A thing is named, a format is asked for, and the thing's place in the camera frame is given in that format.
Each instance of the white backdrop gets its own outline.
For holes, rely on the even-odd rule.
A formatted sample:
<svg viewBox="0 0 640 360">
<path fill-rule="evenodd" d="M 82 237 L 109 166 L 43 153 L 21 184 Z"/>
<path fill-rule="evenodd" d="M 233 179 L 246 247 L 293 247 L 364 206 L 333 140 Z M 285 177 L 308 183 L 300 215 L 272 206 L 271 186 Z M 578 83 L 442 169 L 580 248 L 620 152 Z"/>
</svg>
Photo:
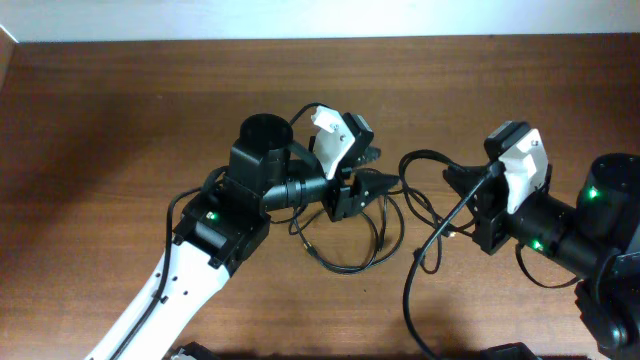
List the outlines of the white backdrop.
<svg viewBox="0 0 640 360">
<path fill-rule="evenodd" d="M 0 0 L 21 42 L 640 31 L 638 0 Z"/>
</svg>

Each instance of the wooden table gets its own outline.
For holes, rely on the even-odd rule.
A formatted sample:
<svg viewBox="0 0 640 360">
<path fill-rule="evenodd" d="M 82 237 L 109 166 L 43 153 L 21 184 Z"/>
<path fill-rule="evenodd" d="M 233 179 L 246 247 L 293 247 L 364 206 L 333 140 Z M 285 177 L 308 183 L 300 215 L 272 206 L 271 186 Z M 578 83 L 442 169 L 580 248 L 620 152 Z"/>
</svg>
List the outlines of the wooden table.
<svg viewBox="0 0 640 360">
<path fill-rule="evenodd" d="M 311 101 L 362 114 L 386 172 L 419 148 L 483 164 L 485 137 L 527 120 L 555 166 L 553 194 L 573 203 L 597 155 L 640 152 L 639 49 L 637 35 L 20 45 L 0 96 L 0 358 L 86 355 L 162 254 L 169 199 L 227 163 L 251 114 L 289 118 Z M 315 130 L 306 116 L 295 132 L 306 142 Z M 408 179 L 446 213 L 458 198 L 441 170 L 416 162 Z M 402 288 L 431 229 L 402 208 L 402 249 L 352 277 L 327 272 L 274 226 L 177 344 L 416 353 Z M 322 218 L 308 236 L 336 262 L 357 264 L 370 247 L 360 219 Z M 422 336 L 438 351 L 522 341 L 539 354 L 599 358 L 572 289 L 530 283 L 513 247 L 489 257 L 464 236 L 446 240 L 441 271 L 414 284 Z M 541 281 L 571 278 L 525 255 Z"/>
</svg>

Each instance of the wood grain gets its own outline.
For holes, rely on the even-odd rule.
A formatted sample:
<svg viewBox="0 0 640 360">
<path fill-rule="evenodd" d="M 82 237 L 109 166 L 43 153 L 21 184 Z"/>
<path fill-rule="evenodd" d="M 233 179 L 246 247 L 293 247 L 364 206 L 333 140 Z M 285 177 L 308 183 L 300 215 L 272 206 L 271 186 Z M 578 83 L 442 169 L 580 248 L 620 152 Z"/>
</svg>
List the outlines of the wood grain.
<svg viewBox="0 0 640 360">
<path fill-rule="evenodd" d="M 2 84 L 4 84 L 4 77 L 7 74 L 14 46 L 13 39 L 0 27 L 0 90 L 2 90 Z"/>
<path fill-rule="evenodd" d="M 639 46 L 637 35 L 20 45 L 0 95 L 0 358 L 88 353 L 160 257 L 169 199 L 226 164 L 241 122 L 257 112 L 287 118 L 322 101 L 360 113 L 387 172 L 418 148 L 482 164 L 492 130 L 527 120 L 555 166 L 554 195 L 573 202 L 598 154 L 640 152 Z M 314 132 L 304 119 L 295 131 L 303 142 Z M 444 213 L 457 197 L 441 170 L 416 162 L 408 178 Z M 353 277 L 328 273 L 274 226 L 177 343 L 416 353 L 401 295 L 430 229 L 402 208 L 405 245 Z M 389 239 L 397 232 L 392 217 Z M 308 235 L 337 262 L 358 263 L 369 248 L 360 219 L 323 218 Z M 571 277 L 525 255 L 542 281 Z M 513 243 L 489 257 L 458 236 L 445 243 L 440 273 L 417 277 L 412 312 L 438 350 L 522 341 L 539 354 L 599 358 L 573 301 L 571 289 L 529 283 Z"/>
</svg>

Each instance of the green light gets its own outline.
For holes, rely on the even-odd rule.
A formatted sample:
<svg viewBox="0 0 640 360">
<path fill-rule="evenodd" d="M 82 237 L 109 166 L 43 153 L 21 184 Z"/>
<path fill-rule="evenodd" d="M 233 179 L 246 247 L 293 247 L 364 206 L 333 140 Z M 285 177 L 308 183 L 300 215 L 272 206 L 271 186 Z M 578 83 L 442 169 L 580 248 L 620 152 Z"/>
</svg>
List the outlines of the green light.
<svg viewBox="0 0 640 360">
<path fill-rule="evenodd" d="M 600 192 L 598 191 L 598 189 L 592 186 L 591 189 L 589 189 L 588 195 L 589 195 L 589 199 L 593 200 L 597 198 L 598 195 L 600 195 Z"/>
<path fill-rule="evenodd" d="M 544 246 L 542 246 L 542 244 L 538 240 L 533 240 L 533 244 L 531 245 L 531 247 L 536 251 L 544 250 Z"/>
</svg>

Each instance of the brown wood tabletop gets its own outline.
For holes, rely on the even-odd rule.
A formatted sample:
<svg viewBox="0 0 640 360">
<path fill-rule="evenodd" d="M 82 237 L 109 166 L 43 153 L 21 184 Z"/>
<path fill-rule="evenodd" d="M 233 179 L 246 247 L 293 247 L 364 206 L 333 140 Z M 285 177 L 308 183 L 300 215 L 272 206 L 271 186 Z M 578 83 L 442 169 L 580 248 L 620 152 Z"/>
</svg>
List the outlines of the brown wood tabletop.
<svg viewBox="0 0 640 360">
<path fill-rule="evenodd" d="M 171 197 L 227 163 L 251 114 L 290 118 L 312 101 L 362 114 L 383 151 L 374 167 L 392 173 L 424 148 L 484 164 L 486 136 L 526 120 L 554 165 L 552 193 L 574 204 L 596 156 L 640 152 L 639 70 L 638 35 L 20 44 L 0 95 L 0 358 L 79 359 L 93 349 L 160 258 Z M 300 142 L 316 132 L 308 116 L 295 126 Z M 458 197 L 442 169 L 415 162 L 408 180 L 445 214 Z M 417 353 L 402 289 L 432 229 L 401 206 L 405 244 L 356 276 L 329 273 L 273 226 L 176 344 Z M 376 206 L 367 212 L 380 222 Z M 387 248 L 398 229 L 392 214 Z M 371 244 L 359 218 L 322 217 L 307 236 L 344 264 L 362 262 Z M 524 255 L 541 281 L 571 278 Z M 436 351 L 521 341 L 540 355 L 600 358 L 574 300 L 573 289 L 529 282 L 513 241 L 490 257 L 458 235 L 446 239 L 437 275 L 417 275 L 411 309 Z"/>
</svg>

